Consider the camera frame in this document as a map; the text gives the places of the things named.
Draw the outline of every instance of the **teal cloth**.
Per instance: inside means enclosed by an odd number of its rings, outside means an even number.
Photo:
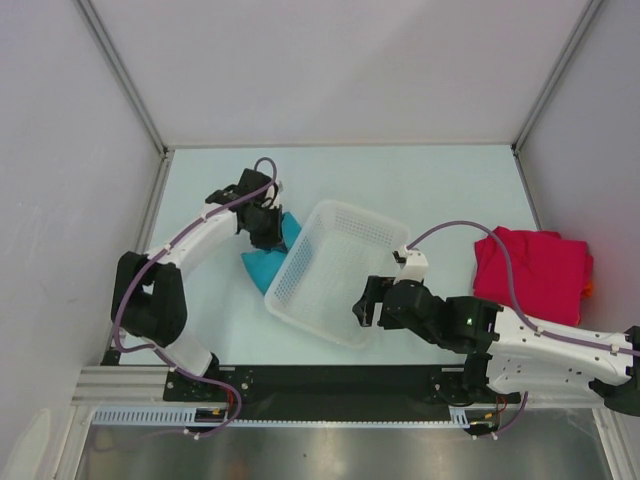
[[[296,221],[291,213],[287,212],[282,216],[282,238],[284,244],[287,246],[287,250],[291,250],[291,247],[300,234],[300,224]],[[255,252],[241,254],[242,263],[244,268],[247,269],[247,273],[256,284],[258,290],[264,295],[269,290],[269,286],[276,278],[276,274],[284,259],[287,258],[287,254],[284,252],[273,250],[271,252],[265,252],[264,250],[257,250]]]

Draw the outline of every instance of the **enclosure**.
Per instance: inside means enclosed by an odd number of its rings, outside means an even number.
[[[261,157],[301,224],[332,199],[412,238],[472,220],[584,240],[595,287],[580,327],[626,331],[640,287],[636,1],[10,0],[0,12],[3,479],[640,478],[636,418],[535,391],[495,442],[453,414],[394,421],[395,406],[389,421],[240,417],[199,443],[153,436],[174,424],[127,412],[211,404],[166,401],[174,372],[110,340],[121,255],[164,245]],[[425,240],[429,288],[469,294],[483,236]],[[246,274],[250,248],[242,235],[221,244],[184,284],[190,328],[222,365],[394,376],[464,363],[408,330],[347,348],[293,328]]]

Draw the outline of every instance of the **white plastic basket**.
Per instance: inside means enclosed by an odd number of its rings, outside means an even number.
[[[369,275],[393,276],[392,252],[407,226],[333,200],[318,204],[265,295],[267,310],[290,325],[351,348],[371,334],[351,312]]]

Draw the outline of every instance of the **red cloth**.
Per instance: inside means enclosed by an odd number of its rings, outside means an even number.
[[[494,233],[504,242],[513,263],[515,290],[522,310],[535,318],[575,326],[580,323],[580,298],[589,286],[593,257],[585,242],[564,240],[556,232]],[[487,237],[475,244],[478,270],[474,295],[513,306],[507,267],[496,241]]]

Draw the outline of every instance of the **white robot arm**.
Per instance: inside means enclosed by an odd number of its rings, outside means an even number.
[[[519,315],[511,308],[475,297],[442,300],[424,286],[427,260],[407,247],[394,252],[395,277],[368,279],[353,307],[360,325],[407,328],[429,343],[467,354],[462,385],[466,401],[474,391],[593,399],[608,408],[640,416],[640,328],[604,333]],[[375,309],[379,317],[374,318]],[[446,391],[447,385],[437,389]]]
[[[201,214],[173,240],[141,255],[124,254],[111,310],[116,328],[142,337],[171,364],[194,375],[216,369],[217,357],[189,329],[183,282],[212,249],[241,230],[249,232],[256,248],[285,251],[279,190],[271,177],[245,169],[237,185],[210,195]],[[141,271],[142,278],[135,281]]]

